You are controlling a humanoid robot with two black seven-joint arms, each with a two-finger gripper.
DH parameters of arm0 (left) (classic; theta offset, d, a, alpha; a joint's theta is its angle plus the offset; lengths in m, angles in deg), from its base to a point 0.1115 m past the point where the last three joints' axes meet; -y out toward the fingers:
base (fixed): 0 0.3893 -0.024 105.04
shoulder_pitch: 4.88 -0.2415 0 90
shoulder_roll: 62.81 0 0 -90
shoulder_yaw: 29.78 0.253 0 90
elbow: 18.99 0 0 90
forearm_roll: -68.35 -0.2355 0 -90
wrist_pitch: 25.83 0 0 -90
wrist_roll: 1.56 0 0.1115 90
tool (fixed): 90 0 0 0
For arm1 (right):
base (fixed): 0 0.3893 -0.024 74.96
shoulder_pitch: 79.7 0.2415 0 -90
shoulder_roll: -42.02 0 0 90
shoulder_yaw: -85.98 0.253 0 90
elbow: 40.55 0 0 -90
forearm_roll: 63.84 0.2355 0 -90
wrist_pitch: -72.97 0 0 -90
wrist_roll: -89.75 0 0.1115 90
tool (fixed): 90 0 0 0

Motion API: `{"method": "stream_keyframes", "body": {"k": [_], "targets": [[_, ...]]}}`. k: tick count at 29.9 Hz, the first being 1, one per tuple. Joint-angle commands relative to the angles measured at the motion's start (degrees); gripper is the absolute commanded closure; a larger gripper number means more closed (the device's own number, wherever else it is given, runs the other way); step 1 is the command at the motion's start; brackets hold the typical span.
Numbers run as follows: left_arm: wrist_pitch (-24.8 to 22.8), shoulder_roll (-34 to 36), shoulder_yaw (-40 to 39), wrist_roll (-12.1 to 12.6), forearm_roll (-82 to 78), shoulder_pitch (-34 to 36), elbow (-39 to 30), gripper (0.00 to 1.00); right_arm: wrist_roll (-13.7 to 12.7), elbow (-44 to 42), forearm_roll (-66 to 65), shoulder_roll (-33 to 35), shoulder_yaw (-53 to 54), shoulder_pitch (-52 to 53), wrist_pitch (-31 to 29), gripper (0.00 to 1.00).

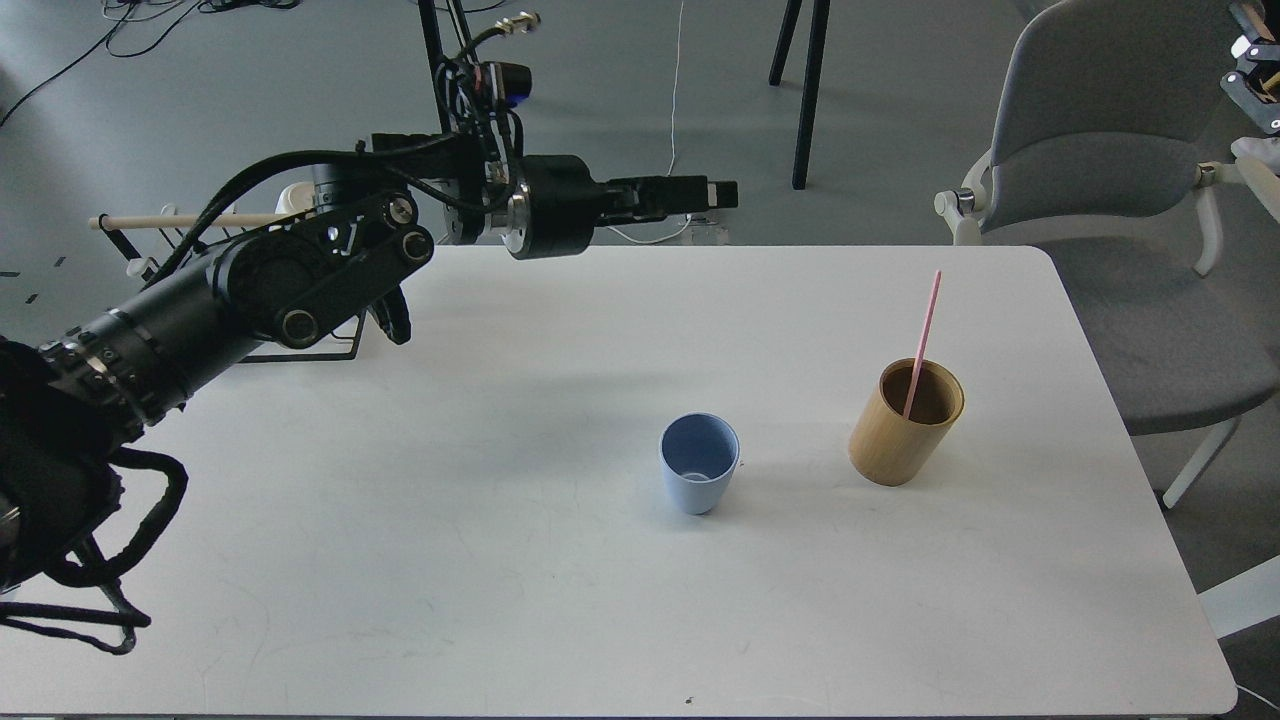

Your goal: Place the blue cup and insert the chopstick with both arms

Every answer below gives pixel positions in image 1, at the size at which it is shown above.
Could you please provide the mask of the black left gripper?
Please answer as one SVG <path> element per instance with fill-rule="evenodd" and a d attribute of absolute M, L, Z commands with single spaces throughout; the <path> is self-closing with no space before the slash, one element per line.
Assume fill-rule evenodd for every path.
<path fill-rule="evenodd" d="M 518 260 L 584 252 L 600 220 L 739 208 L 739 183 L 705 176 L 643 176 L 600 183 L 573 155 L 526 156 L 506 249 Z"/>

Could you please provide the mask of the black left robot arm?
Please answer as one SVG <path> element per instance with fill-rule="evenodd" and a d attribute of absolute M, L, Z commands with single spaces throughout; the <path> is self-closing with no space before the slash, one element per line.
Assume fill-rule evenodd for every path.
<path fill-rule="evenodd" d="M 120 306 L 38 348 L 3 342 L 3 588 L 45 575 L 106 585 L 174 518 L 186 471 L 131 448 L 265 343 L 307 348 L 370 311 L 411 336 L 402 282 L 435 243 L 411 196 L 451 183 L 462 241 L 494 229 L 517 259 L 581 254 L 605 225 L 736 208 L 732 181 L 593 179 L 570 155 L 498 152 L 467 135 L 374 135 L 371 150 L 287 152 L 229 181 L 175 255 Z"/>

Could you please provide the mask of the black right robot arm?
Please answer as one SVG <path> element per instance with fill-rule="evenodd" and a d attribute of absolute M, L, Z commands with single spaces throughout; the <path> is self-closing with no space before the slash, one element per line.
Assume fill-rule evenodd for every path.
<path fill-rule="evenodd" d="M 1231 101 L 1268 137 L 1279 135 L 1279 3 L 1230 1 L 1239 28 L 1235 60 L 1220 85 Z"/>

